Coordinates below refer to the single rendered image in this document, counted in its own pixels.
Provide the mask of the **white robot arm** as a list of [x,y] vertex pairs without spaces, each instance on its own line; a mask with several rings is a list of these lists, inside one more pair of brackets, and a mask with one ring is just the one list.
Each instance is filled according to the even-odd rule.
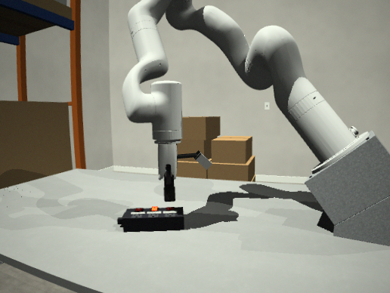
[[196,30],[214,42],[249,87],[265,90],[273,85],[276,105],[320,162],[311,170],[313,174],[370,136],[367,131],[356,137],[358,130],[347,128],[308,81],[296,41],[285,29],[266,26],[250,46],[239,25],[214,6],[196,10],[192,0],[142,0],[128,13],[138,64],[125,78],[122,98],[131,122],[152,123],[153,140],[183,138],[181,83],[154,82],[151,94],[144,94],[140,86],[169,69],[156,26],[164,14],[173,28]]

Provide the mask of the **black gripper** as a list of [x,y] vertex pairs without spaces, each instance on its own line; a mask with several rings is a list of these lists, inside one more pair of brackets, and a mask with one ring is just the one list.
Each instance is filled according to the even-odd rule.
[[[181,143],[181,140],[174,142],[158,142],[158,171],[159,180],[164,177],[164,201],[175,201],[175,187],[174,179],[177,174],[177,143]],[[171,186],[167,186],[171,185]]]

